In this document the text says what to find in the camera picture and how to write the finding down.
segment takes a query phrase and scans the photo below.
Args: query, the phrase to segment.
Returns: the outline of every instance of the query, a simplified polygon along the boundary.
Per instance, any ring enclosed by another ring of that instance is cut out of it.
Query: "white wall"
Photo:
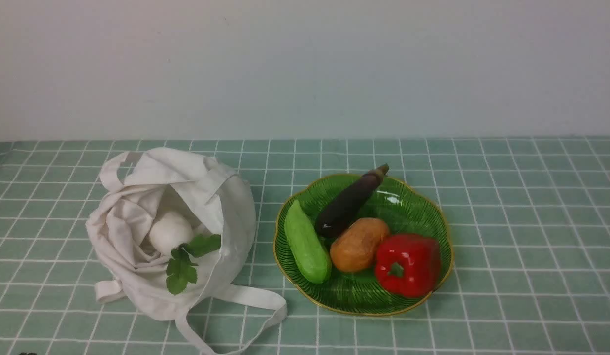
[[[0,0],[0,140],[610,133],[610,0]]]

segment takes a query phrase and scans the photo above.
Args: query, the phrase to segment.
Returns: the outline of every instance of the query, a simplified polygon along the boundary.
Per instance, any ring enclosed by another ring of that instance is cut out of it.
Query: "table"
[[[610,137],[497,137],[0,143],[0,355],[197,355],[127,299],[94,301],[109,279],[84,227],[106,193],[98,170],[159,146],[215,155],[251,183],[258,232],[235,283],[279,292],[289,317],[247,354],[610,354]],[[402,315],[318,308],[275,264],[276,215],[322,175],[383,162],[443,209],[454,272]],[[230,351],[267,314],[208,299],[190,322]]]

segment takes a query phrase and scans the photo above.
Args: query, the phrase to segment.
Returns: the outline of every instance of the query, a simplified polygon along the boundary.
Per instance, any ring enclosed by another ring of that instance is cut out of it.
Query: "herb leaf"
[[[167,284],[167,289],[172,294],[179,294],[185,290],[187,280],[182,273],[179,273],[179,274],[167,276],[165,283]]]
[[[168,261],[165,273],[167,279],[167,290],[172,294],[180,294],[186,289],[187,283],[195,284],[198,281],[198,272],[194,267],[189,255],[199,258],[211,251],[218,250],[222,245],[222,236],[195,236],[191,242],[181,244],[180,247],[171,250],[171,259]]]
[[[185,270],[183,270],[183,272],[185,273],[185,278],[189,283],[197,283],[198,273],[195,271],[195,268],[193,268],[191,265],[188,265],[187,267],[185,267]]]
[[[180,274],[181,267],[182,267],[182,263],[180,262],[180,260],[171,259],[169,261],[169,263],[167,263],[167,270],[165,270],[165,273],[167,274],[167,276]]]
[[[211,236],[195,236],[189,243],[181,245],[185,248],[186,252],[191,254],[194,258],[199,258],[211,251],[218,250],[222,246],[222,236],[219,234],[213,234]]]

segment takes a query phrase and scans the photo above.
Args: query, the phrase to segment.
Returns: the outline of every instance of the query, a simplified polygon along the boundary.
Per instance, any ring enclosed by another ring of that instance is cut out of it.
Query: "green cucumber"
[[[295,200],[285,217],[285,236],[299,271],[310,283],[322,284],[332,274],[332,260],[309,218]]]

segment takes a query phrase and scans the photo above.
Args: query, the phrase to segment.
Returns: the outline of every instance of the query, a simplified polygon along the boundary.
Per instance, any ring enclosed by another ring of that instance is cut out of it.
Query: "gold plate rim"
[[[297,290],[299,290],[299,292],[301,294],[303,294],[303,296],[307,297],[307,299],[309,299],[309,301],[313,302],[314,304],[316,304],[318,306],[326,308],[327,310],[338,312],[338,313],[342,313],[342,314],[346,314],[346,315],[385,317],[385,316],[397,315],[399,313],[408,312],[409,310],[412,310],[413,308],[416,308],[416,307],[422,305],[423,303],[425,303],[425,301],[427,301],[427,299],[430,296],[432,296],[434,291],[438,290],[440,288],[440,286],[443,285],[443,283],[445,283],[445,281],[447,280],[447,277],[449,277],[449,274],[451,274],[452,269],[454,267],[454,247],[452,245],[451,231],[450,231],[450,228],[449,228],[449,223],[447,223],[447,218],[445,218],[445,215],[443,214],[443,211],[441,211],[441,209],[436,204],[434,204],[434,202],[432,200],[430,200],[429,198],[425,197],[424,195],[421,195],[420,193],[417,193],[417,191],[415,191],[415,189],[413,189],[408,184],[406,184],[406,182],[404,182],[402,180],[399,180],[399,179],[397,179],[395,177],[392,177],[392,176],[386,176],[386,178],[392,179],[392,180],[395,180],[395,181],[401,183],[406,188],[408,188],[410,191],[412,191],[415,195],[418,195],[418,196],[424,198],[427,202],[429,202],[431,205],[433,205],[436,208],[437,211],[439,211],[439,213],[441,214],[441,218],[443,218],[443,222],[445,222],[445,237],[447,238],[447,244],[449,244],[449,254],[450,254],[451,261],[449,263],[449,268],[447,270],[447,273],[445,274],[445,277],[443,277],[443,280],[440,281],[440,283],[434,288],[433,291],[431,291],[429,294],[426,294],[422,299],[420,299],[414,305],[411,305],[410,307],[407,307],[407,308],[403,308],[402,310],[398,310],[398,311],[394,311],[394,312],[388,312],[388,313],[349,312],[349,311],[339,310],[337,308],[333,308],[333,307],[330,307],[330,306],[327,306],[327,305],[323,305],[323,303],[320,303],[320,302],[316,301],[316,299],[313,299],[311,296],[309,296],[307,293],[305,293],[305,291],[303,291],[302,288],[299,285],[297,285],[291,279],[291,277],[289,277],[287,275],[285,270],[283,270],[283,267],[281,266],[281,263],[278,261],[278,258],[276,257],[276,239],[278,238],[278,216],[280,216],[281,213],[283,213],[283,209],[285,208],[285,205],[287,205],[288,201],[291,201],[293,198],[298,197],[299,195],[301,195],[302,193],[304,193],[305,191],[310,189],[317,182],[319,182],[319,181],[321,181],[323,179],[330,178],[332,176],[357,176],[357,177],[359,177],[361,175],[353,174],[353,173],[337,173],[337,174],[330,174],[330,175],[325,175],[323,177],[320,177],[320,178],[316,179],[314,182],[312,182],[311,184],[309,184],[307,186],[307,188],[305,188],[303,191],[300,191],[300,192],[295,193],[294,195],[290,196],[285,202],[283,202],[283,205],[281,206],[281,209],[278,211],[278,215],[276,216],[276,226],[275,226],[274,241],[272,242],[272,252],[274,254],[274,261],[275,261],[276,265],[278,266],[278,268],[283,273],[283,275],[287,278],[287,280],[292,285],[294,285],[294,287],[296,287]]]

